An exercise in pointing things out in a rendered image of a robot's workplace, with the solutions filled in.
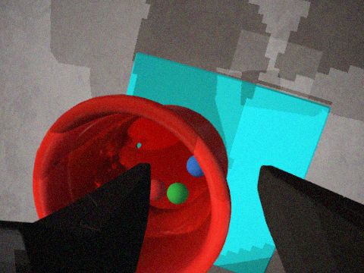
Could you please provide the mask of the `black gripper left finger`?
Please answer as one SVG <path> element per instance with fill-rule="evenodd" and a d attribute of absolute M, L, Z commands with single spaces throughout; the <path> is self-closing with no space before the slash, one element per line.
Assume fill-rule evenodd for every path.
<path fill-rule="evenodd" d="M 151 165 L 127 172 L 38 221 L 0 221 L 0 273 L 136 273 Z"/>

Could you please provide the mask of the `red translucent cup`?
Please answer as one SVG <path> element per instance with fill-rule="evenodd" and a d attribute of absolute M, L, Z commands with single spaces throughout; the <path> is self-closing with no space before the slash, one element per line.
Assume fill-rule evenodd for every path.
<path fill-rule="evenodd" d="M 201 177 L 186 168 L 192 155 Z M 37 216 L 69 206 L 139 163 L 151 165 L 151 180 L 163 182 L 166 194 L 149 201 L 136 273 L 207 273 L 230 227 L 228 153 L 215 125 L 191 109 L 114 94 L 67 110 L 43 137 L 34 160 Z M 173 183 L 187 187 L 184 202 L 167 198 Z"/>

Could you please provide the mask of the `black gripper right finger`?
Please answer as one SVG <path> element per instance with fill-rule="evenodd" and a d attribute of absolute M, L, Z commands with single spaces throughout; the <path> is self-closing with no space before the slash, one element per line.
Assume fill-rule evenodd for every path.
<path fill-rule="evenodd" d="M 364 273 L 364 205 L 261 166 L 258 194 L 285 273 Z"/>

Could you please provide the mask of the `blue ball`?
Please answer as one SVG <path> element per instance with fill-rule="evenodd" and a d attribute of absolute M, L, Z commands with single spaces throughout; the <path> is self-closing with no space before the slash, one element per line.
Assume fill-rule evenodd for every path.
<path fill-rule="evenodd" d="M 204 175 L 204 173 L 202 172 L 201 167 L 199 166 L 198 161 L 196 160 L 194 155 L 192 155 L 190 158 L 188 158 L 186 168 L 187 168 L 189 174 L 194 177 L 201 177 Z"/>

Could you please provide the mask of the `green ball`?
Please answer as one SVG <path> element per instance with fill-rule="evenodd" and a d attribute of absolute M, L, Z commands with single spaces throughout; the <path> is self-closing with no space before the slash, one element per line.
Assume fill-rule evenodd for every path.
<path fill-rule="evenodd" d="M 172 203 L 182 203 L 188 198 L 188 189 L 182 183 L 173 183 L 167 190 L 167 198 Z"/>

